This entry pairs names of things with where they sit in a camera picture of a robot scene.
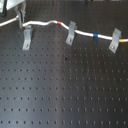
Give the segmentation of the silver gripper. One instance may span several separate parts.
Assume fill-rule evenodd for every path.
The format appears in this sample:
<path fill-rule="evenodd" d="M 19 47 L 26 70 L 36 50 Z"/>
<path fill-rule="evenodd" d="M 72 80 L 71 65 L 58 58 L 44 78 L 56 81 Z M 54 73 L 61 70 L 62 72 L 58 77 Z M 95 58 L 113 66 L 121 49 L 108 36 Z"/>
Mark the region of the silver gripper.
<path fill-rule="evenodd" d="M 22 28 L 22 23 L 24 23 L 24 18 L 25 18 L 25 14 L 26 14 L 26 2 L 24 2 L 25 0 L 7 0 L 7 8 L 13 8 L 17 14 L 16 18 L 19 21 L 19 27 Z M 21 9 L 21 13 L 18 10 L 18 7 L 15 7 L 16 5 L 22 3 L 22 9 Z"/>

